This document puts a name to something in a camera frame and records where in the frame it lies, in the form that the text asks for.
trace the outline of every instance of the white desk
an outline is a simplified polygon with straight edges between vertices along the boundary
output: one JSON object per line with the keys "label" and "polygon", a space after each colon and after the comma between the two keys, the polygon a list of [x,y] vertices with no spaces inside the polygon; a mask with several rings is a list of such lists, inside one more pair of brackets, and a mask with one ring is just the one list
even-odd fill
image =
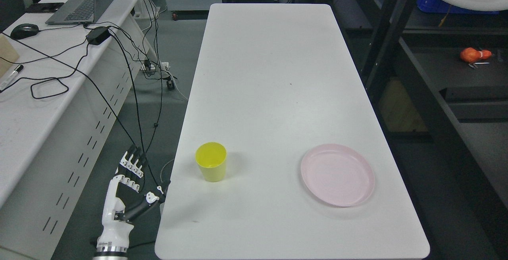
{"label": "white desk", "polygon": [[[143,34],[130,15],[137,1],[114,0],[98,23],[110,21],[120,25],[131,34],[136,45],[141,46]],[[45,25],[50,15],[24,14],[6,33],[10,34],[20,23],[34,23],[40,29],[60,27]],[[88,32],[78,26],[43,31],[21,41],[46,54],[56,54],[84,41]],[[123,34],[119,37],[127,50],[136,53]],[[20,55],[18,62],[43,57],[15,41],[11,44]],[[75,66],[78,58],[85,54],[85,48],[86,45],[82,45],[56,58]],[[135,77],[140,64],[129,63]],[[116,42],[109,38],[99,46],[89,46],[89,55],[78,69],[96,82],[118,113],[131,88],[131,81]],[[18,77],[58,77],[70,72],[65,65],[46,59],[25,64]],[[111,110],[83,75],[75,73],[63,82],[69,86],[69,92],[44,100],[32,99],[32,81],[17,83],[0,94],[2,259],[23,258],[18,254],[37,259],[51,258],[115,121]],[[37,87],[35,91],[46,95],[61,89],[53,82]],[[11,255],[9,250],[18,254]]]}
{"label": "white desk", "polygon": [[[229,152],[203,180],[194,152]],[[370,163],[363,204],[316,199],[303,155],[344,144]],[[194,75],[156,254],[165,260],[421,259],[429,244],[330,7],[214,4]]]}

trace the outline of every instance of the yellow cup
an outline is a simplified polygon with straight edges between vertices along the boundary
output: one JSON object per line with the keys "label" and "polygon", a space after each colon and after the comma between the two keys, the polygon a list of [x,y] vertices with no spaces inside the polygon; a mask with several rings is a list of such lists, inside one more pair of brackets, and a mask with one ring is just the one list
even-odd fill
{"label": "yellow cup", "polygon": [[227,152],[219,143],[209,142],[202,144],[196,151],[196,163],[198,163],[205,180],[218,182],[225,175],[225,159]]}

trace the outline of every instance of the laptop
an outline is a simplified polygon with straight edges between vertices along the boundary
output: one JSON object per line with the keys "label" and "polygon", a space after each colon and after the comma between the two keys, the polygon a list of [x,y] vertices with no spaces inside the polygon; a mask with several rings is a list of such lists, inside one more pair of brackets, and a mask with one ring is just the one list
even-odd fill
{"label": "laptop", "polygon": [[48,25],[72,25],[95,23],[113,0],[67,0],[55,14],[46,21]]}

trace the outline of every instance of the ventilation slot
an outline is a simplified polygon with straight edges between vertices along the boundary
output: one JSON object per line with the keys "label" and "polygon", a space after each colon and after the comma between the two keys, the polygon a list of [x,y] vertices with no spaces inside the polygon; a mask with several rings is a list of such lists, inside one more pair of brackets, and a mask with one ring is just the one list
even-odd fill
{"label": "ventilation slot", "polygon": [[60,203],[60,200],[62,199],[62,196],[64,196],[64,193],[60,193],[60,197],[58,198],[58,200],[56,201],[56,204],[55,206],[58,206],[58,204]]}
{"label": "ventilation slot", "polygon": [[74,172],[71,173],[71,176],[69,177],[69,180],[67,181],[67,184],[71,181],[73,175],[74,175]]}
{"label": "ventilation slot", "polygon": [[53,231],[55,230],[56,224],[58,223],[58,220],[55,221],[55,224],[53,224],[53,228],[51,229],[51,232],[49,234],[53,234]]}
{"label": "ventilation slot", "polygon": [[46,221],[46,224],[44,224],[44,227],[42,229],[42,231],[45,231],[46,230],[46,226],[48,226],[48,223],[49,223],[49,220],[51,219],[51,216],[48,217],[48,220]]}
{"label": "ventilation slot", "polygon": [[69,197],[67,197],[67,200],[65,200],[65,204],[63,204],[63,208],[62,209],[65,209],[65,206],[67,205],[68,201],[69,201]]}

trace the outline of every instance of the pink plate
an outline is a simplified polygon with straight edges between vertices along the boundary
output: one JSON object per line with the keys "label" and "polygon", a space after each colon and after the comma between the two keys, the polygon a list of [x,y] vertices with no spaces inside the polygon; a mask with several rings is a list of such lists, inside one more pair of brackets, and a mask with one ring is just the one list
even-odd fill
{"label": "pink plate", "polygon": [[303,182],[319,199],[334,206],[355,206],[374,190],[374,172],[352,148],[323,144],[312,148],[301,164]]}

